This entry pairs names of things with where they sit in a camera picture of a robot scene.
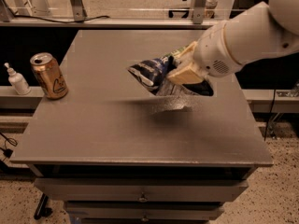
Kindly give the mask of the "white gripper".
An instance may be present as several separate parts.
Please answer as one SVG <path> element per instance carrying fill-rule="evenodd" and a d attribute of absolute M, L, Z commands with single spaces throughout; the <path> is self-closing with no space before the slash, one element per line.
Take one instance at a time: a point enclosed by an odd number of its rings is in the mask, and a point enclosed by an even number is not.
<path fill-rule="evenodd" d="M 213 77 L 225 77 L 241 70 L 242 65 L 230 54 L 225 40 L 227 21 L 205 30 L 198 41 L 193 41 L 180 54 L 180 61 L 193 54 L 194 62 L 180 63 L 167 73 L 166 78 L 177 85 L 197 84 Z"/>

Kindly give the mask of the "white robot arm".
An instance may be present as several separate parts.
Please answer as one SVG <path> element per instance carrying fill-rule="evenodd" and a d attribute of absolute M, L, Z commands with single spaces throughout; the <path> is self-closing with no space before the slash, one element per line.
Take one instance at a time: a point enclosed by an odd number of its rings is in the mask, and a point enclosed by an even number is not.
<path fill-rule="evenodd" d="M 268 0 L 205 30 L 178 58 L 166 78 L 195 84 L 225 77 L 249 63 L 299 50 L 299 0 Z"/>

